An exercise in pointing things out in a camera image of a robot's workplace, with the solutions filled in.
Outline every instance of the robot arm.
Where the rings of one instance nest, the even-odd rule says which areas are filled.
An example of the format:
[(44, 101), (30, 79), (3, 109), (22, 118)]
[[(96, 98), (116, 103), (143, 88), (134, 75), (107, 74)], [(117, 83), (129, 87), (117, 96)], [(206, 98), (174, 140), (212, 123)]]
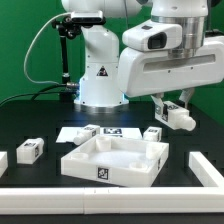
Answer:
[(207, 0), (138, 2), (153, 3), (152, 16), (123, 34), (128, 47), (120, 56), (119, 87), (129, 97), (153, 95), (156, 119), (173, 129), (192, 130), (189, 111), (162, 102), (160, 93), (183, 89), (182, 99), (196, 86), (221, 82), (224, 38), (204, 39)]

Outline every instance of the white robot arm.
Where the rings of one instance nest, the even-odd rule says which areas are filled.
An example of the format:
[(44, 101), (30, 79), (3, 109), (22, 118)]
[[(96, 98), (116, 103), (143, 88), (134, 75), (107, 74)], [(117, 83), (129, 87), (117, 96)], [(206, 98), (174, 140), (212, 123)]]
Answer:
[[(141, 5), (136, 0), (62, 0), (71, 16), (86, 20), (91, 15), (99, 17), (125, 17), (136, 15)], [(127, 104), (117, 85), (119, 61), (118, 37), (102, 25), (82, 26), (85, 39), (85, 74), (80, 79), (80, 94), (75, 100), (77, 107), (103, 111)]]
[(120, 55), (119, 87), (127, 96), (154, 95), (155, 117), (173, 129), (193, 130), (189, 111), (162, 102), (160, 93), (184, 90), (224, 78), (224, 38), (204, 38), (207, 0), (138, 0), (151, 5), (151, 20), (123, 34), (128, 46)]

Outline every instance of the warning label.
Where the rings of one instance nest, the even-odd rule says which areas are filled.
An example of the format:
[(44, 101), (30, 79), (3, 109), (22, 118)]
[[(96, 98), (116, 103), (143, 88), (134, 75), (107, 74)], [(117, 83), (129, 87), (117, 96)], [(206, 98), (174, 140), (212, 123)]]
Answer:
[(106, 69), (104, 68), (104, 66), (101, 67), (101, 69), (99, 70), (99, 72), (97, 73), (97, 76), (108, 76)]

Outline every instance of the black cable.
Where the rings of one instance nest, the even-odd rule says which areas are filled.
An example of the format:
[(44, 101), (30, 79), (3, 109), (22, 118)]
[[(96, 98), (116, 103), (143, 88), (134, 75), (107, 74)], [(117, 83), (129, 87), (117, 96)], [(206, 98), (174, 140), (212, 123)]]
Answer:
[(66, 84), (56, 84), (56, 85), (48, 86), (48, 87), (38, 91), (36, 94), (34, 94), (33, 97), (30, 100), (35, 100), (39, 96), (39, 93), (41, 93), (41, 92), (43, 93), (43, 92), (46, 92), (48, 90), (56, 89), (56, 88), (59, 88), (59, 87), (66, 87)]
[(205, 36), (206, 37), (224, 36), (224, 32), (222, 32), (218, 29), (207, 30), (205, 32)]
[[(39, 95), (47, 95), (47, 94), (59, 94), (61, 93), (61, 91), (56, 91), (56, 92), (38, 92)], [(25, 93), (25, 94), (19, 94), (19, 95), (15, 95), (15, 96), (10, 96), (6, 99), (4, 99), (3, 101), (0, 102), (0, 107), (5, 104), (7, 101), (18, 98), (18, 97), (24, 97), (24, 96), (33, 96), (36, 95), (37, 93)]]

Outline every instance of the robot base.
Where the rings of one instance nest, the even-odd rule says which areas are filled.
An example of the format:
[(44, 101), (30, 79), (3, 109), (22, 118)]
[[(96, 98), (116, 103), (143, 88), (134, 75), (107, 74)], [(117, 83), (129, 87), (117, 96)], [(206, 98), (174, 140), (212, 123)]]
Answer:
[(120, 105), (115, 106), (105, 106), (105, 107), (96, 107), (96, 106), (89, 106), (85, 104), (81, 104), (79, 100), (74, 101), (74, 109), (76, 111), (82, 111), (87, 113), (114, 113), (119, 111), (124, 111), (128, 109), (129, 101), (124, 100), (121, 102)]

